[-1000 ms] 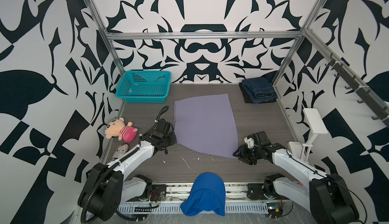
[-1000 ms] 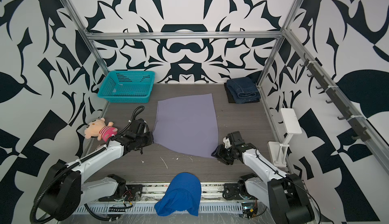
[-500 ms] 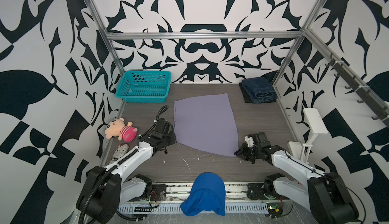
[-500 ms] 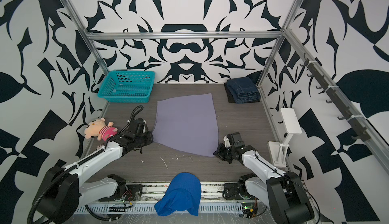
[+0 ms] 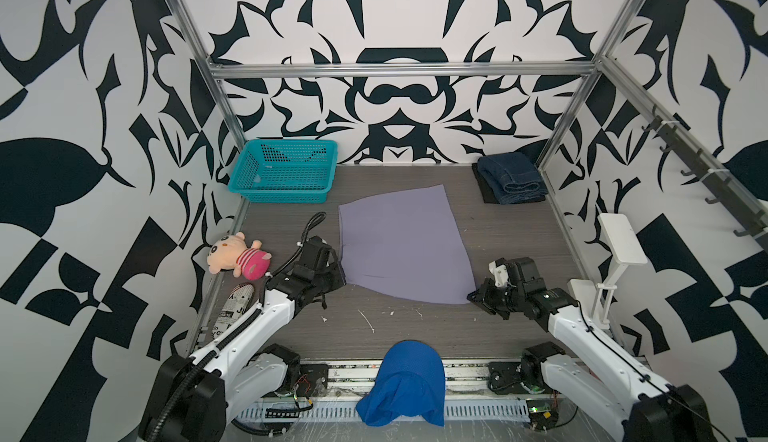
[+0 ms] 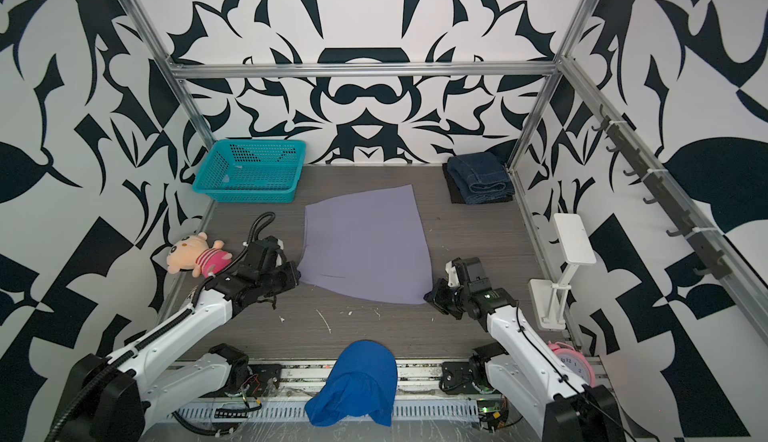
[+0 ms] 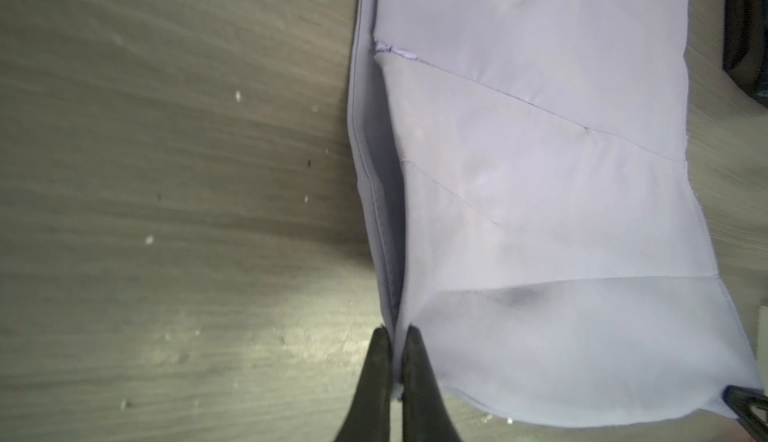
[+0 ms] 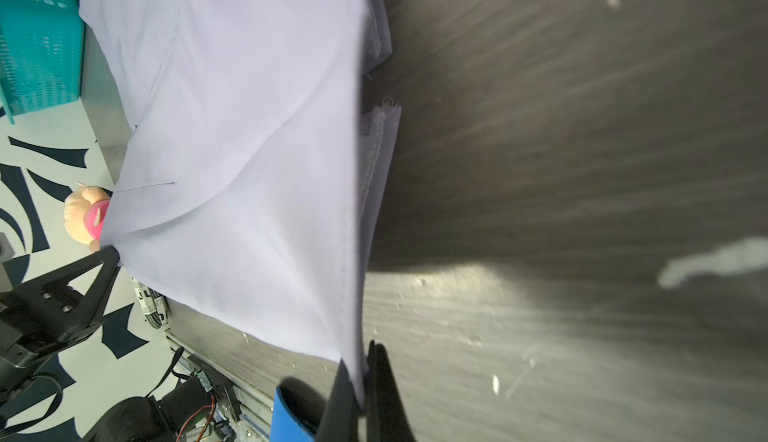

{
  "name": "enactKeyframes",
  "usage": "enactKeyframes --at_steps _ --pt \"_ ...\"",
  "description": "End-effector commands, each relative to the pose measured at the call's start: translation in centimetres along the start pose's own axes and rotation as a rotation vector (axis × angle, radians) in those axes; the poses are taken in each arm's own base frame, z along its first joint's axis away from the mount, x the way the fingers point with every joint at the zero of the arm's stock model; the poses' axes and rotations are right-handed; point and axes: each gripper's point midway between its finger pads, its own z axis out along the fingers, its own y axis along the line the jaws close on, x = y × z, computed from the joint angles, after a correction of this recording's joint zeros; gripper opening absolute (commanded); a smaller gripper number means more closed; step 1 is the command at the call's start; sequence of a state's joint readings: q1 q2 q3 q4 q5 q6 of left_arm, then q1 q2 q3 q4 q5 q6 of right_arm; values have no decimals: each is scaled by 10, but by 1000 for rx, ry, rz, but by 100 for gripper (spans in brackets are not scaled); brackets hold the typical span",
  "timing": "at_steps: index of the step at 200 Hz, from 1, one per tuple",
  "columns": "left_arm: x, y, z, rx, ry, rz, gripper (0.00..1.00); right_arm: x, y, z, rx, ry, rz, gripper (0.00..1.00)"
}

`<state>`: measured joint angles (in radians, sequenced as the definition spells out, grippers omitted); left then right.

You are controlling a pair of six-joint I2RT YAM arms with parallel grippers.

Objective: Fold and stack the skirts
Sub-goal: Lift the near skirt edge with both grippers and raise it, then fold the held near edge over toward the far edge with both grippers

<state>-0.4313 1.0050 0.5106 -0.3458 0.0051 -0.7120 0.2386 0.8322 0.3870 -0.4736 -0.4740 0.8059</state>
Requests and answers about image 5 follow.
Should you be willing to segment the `lavender grey skirt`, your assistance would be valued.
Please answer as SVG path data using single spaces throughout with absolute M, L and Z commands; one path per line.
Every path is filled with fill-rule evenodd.
M 442 185 L 366 197 L 338 213 L 349 284 L 429 304 L 468 302 L 475 279 Z

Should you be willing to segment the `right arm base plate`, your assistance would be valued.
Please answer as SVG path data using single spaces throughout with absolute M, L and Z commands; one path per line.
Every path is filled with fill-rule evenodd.
M 544 391 L 538 377 L 538 365 L 529 358 L 519 362 L 490 362 L 488 388 L 497 395 L 508 395 L 521 390 L 529 394 Z

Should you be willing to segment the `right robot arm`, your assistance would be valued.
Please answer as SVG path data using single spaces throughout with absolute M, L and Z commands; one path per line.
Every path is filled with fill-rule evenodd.
M 528 258 L 497 259 L 467 299 L 491 315 L 522 313 L 552 336 L 527 348 L 516 369 L 494 367 L 489 389 L 558 392 L 617 441 L 717 441 L 704 399 L 640 363 L 561 288 L 548 288 Z

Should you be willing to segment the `dark blue denim skirt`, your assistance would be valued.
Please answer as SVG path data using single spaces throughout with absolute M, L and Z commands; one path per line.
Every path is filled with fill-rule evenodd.
M 539 170 L 524 154 L 483 156 L 477 169 L 500 205 L 540 202 L 548 195 Z

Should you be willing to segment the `black skirt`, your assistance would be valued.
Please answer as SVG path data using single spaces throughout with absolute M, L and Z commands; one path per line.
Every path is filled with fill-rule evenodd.
M 477 182 L 477 185 L 478 185 L 479 191 L 481 193 L 481 197 L 483 199 L 483 202 L 486 203 L 486 204 L 498 205 L 499 202 L 498 202 L 498 200 L 497 200 L 493 190 L 491 189 L 491 187 L 489 186 L 488 182 L 485 180 L 485 178 L 480 174 L 480 172 L 478 170 L 478 164 L 477 163 L 473 163 L 471 165 L 471 169 L 472 169 L 472 173 L 473 173 L 473 175 L 475 177 L 475 180 Z

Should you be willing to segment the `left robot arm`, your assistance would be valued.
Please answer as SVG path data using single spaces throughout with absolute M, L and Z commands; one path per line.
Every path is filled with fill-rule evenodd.
M 158 370 L 140 424 L 141 441 L 218 441 L 256 400 L 290 388 L 294 352 L 269 339 L 300 311 L 345 284 L 331 245 L 313 236 L 290 266 L 267 281 L 261 302 L 188 357 L 173 355 Z

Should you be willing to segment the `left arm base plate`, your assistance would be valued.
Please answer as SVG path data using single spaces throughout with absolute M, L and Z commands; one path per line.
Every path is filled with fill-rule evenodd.
M 323 394 L 329 382 L 328 364 L 305 364 L 291 366 L 284 382 L 275 391 L 266 394 L 266 397 L 289 397 L 296 395 L 299 398 L 311 398 Z

